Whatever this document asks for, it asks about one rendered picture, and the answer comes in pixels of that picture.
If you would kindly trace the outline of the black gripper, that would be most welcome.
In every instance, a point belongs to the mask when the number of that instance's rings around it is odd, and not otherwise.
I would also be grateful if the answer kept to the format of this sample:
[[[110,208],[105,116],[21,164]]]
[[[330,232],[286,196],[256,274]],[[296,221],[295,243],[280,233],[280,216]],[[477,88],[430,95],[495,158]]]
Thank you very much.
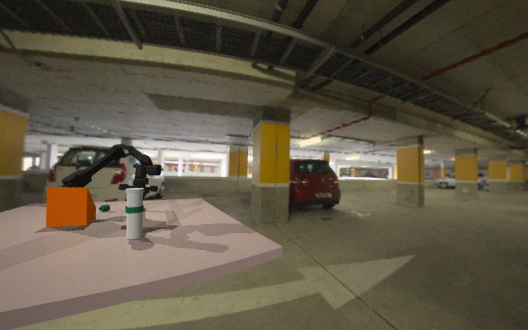
[[[142,177],[145,177],[147,178],[146,175],[141,175],[141,174],[136,174],[135,176],[138,176],[138,178],[142,178]],[[126,189],[129,189],[129,188],[144,188],[144,193],[143,193],[143,200],[146,196],[147,193],[149,193],[149,190],[150,191],[158,191],[158,187],[157,186],[128,186],[128,184],[120,184],[119,185],[119,190],[126,190]]]

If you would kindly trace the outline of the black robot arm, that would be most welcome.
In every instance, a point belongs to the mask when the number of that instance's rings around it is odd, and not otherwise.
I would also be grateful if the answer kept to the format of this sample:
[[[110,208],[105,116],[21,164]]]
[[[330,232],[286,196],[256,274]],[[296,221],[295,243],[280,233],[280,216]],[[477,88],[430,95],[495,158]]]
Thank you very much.
[[[124,150],[128,150],[128,153],[125,153]],[[132,155],[135,157],[135,159],[138,159],[138,161],[141,163],[139,165],[138,163],[135,163],[132,167],[136,168],[135,175],[141,174],[141,175],[160,175],[161,174],[161,165],[153,165],[152,160],[149,156],[143,155],[140,153],[137,149],[135,149],[133,146],[127,146],[125,144],[115,144],[113,145],[107,152],[105,156],[100,158],[97,162],[94,162],[91,166],[88,168],[85,168],[83,170],[78,170],[75,173],[70,174],[69,176],[65,177],[61,180],[63,183],[62,187],[71,187],[71,188],[82,188],[89,182],[92,181],[91,177],[97,171],[104,168],[108,163],[110,163],[113,160],[119,160],[121,158],[127,158],[129,155]],[[135,179],[133,181],[134,186],[144,186],[148,185],[148,179],[149,178],[138,178],[138,176],[135,176]]]

